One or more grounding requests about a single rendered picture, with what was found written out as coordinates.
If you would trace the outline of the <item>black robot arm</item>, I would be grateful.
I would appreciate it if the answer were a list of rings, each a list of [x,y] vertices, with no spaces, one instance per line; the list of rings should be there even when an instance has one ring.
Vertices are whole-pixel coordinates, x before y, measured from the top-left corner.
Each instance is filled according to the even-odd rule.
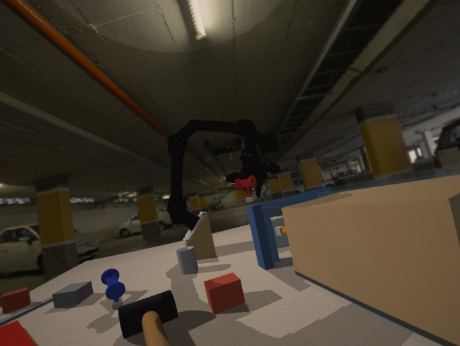
[[[171,157],[171,195],[167,204],[167,212],[171,217],[172,223],[178,225],[181,222],[190,231],[192,231],[200,217],[187,210],[187,195],[182,193],[183,157],[188,140],[196,131],[222,131],[245,136],[244,138],[239,136],[235,140],[235,144],[241,146],[241,154],[247,151],[258,152],[256,143],[258,143],[259,151],[261,150],[262,153],[278,151],[276,133],[260,135],[256,130],[255,124],[250,119],[233,121],[192,119],[176,134],[171,135],[167,139],[168,151]],[[249,138],[249,136],[253,138]]]

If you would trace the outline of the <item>black mallet with brown handle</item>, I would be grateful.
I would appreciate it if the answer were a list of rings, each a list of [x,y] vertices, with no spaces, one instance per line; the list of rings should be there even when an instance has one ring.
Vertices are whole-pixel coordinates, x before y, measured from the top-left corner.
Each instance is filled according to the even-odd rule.
[[[124,339],[144,332],[147,346],[171,346],[162,325],[178,317],[171,290],[119,306],[118,316]]]

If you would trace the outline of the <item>grey flat bar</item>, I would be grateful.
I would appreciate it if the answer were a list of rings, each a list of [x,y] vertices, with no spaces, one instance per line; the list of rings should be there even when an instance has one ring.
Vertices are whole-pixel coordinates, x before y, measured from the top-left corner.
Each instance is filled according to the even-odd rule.
[[[45,305],[45,304],[47,304],[47,303],[49,303],[51,301],[53,301],[53,298],[49,297],[49,298],[47,298],[47,299],[45,299],[45,300],[43,300],[43,301],[41,301],[41,302],[39,302],[37,304],[34,304],[33,306],[30,306],[30,307],[25,308],[24,310],[21,310],[21,311],[15,313],[15,314],[12,314],[12,315],[0,320],[0,326],[5,324],[5,323],[7,323],[7,322],[10,322],[10,321],[18,318],[18,317],[20,317],[20,316],[22,316],[22,315],[24,315],[24,314],[26,314],[28,312],[31,312],[32,310],[37,309],[37,308],[41,307],[42,305]]]

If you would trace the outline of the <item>grey cylinder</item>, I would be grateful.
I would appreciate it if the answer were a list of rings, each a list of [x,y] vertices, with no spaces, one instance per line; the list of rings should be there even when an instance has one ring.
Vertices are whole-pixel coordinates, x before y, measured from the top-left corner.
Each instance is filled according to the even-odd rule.
[[[183,247],[176,251],[181,275],[195,273],[198,270],[193,246]]]

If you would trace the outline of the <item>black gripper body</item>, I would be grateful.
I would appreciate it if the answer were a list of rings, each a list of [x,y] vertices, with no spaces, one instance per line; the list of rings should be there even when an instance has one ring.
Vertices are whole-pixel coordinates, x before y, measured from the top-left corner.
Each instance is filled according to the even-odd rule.
[[[243,173],[232,172],[230,174],[227,174],[226,182],[235,183],[235,180],[238,178],[248,179],[248,177],[250,177],[251,175],[267,175],[267,172],[270,172],[271,174],[280,173],[279,165],[275,164],[274,162],[262,164],[262,167],[260,168],[260,157],[258,156],[258,153],[256,151],[247,151],[243,153],[240,157],[240,160],[242,160],[243,164],[243,168],[241,168],[241,171]]]

